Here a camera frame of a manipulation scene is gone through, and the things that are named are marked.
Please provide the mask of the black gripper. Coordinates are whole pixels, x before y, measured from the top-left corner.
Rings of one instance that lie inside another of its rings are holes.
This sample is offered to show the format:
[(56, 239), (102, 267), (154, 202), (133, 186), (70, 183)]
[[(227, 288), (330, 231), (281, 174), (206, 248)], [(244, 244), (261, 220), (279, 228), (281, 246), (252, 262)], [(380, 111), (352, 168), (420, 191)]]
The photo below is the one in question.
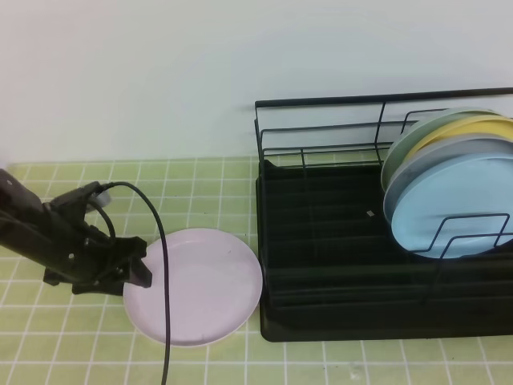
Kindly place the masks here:
[(121, 295), (126, 284), (149, 288), (152, 273), (143, 263), (147, 242), (139, 237), (117, 237), (98, 243), (92, 237), (65, 256), (62, 267), (46, 267), (42, 281), (51, 286), (71, 285), (73, 294)]

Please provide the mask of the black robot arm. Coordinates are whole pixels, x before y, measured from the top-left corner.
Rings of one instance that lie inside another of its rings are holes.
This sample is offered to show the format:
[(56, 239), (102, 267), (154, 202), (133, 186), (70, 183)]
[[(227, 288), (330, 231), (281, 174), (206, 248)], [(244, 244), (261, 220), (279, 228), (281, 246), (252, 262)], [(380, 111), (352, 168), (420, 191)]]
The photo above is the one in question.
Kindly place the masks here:
[(117, 237), (104, 211), (107, 186), (91, 182), (42, 202), (1, 171), (1, 245), (42, 266), (43, 281), (71, 285), (73, 294), (120, 296), (125, 284), (148, 288), (147, 243)]

